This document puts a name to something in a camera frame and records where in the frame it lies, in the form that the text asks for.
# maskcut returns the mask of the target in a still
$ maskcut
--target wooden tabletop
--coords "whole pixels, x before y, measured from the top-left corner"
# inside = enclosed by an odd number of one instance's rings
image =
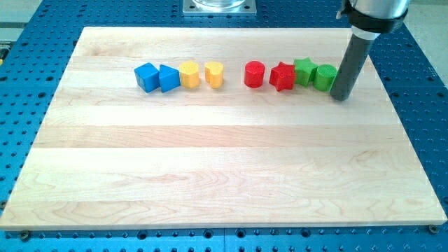
[[[368,59],[352,96],[277,92],[279,61],[342,60],[349,29],[87,27],[3,216],[5,230],[441,224],[445,213]],[[201,85],[137,86],[151,62]],[[267,66],[260,89],[244,65]],[[204,63],[224,63],[211,89]]]

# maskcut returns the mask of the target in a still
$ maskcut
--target yellow block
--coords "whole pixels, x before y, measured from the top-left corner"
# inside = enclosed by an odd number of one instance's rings
[[[223,84],[224,65],[220,62],[205,63],[205,80],[212,88],[220,88]]]
[[[199,65],[196,62],[187,61],[179,66],[181,85],[186,88],[196,88],[200,84]]]

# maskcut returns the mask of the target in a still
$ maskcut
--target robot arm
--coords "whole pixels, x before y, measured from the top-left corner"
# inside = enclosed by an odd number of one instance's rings
[[[344,101],[350,95],[365,59],[383,33],[399,28],[407,14],[410,0],[342,0],[337,14],[347,15],[353,35],[330,91],[333,99]]]

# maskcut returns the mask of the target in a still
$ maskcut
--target blue block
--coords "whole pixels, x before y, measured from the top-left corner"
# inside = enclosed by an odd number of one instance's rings
[[[137,84],[145,92],[151,92],[160,87],[159,71],[151,63],[137,67],[134,72]]]
[[[181,85],[179,70],[165,65],[160,65],[159,80],[162,92],[170,91]]]

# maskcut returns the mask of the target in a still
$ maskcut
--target green star block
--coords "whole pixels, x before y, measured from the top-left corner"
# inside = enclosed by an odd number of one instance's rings
[[[317,65],[310,58],[294,59],[295,84],[308,86],[310,81],[314,80]]]
[[[317,68],[316,77],[314,78],[314,87],[317,90],[327,92],[333,86],[337,75],[337,69],[329,64],[323,64]]]

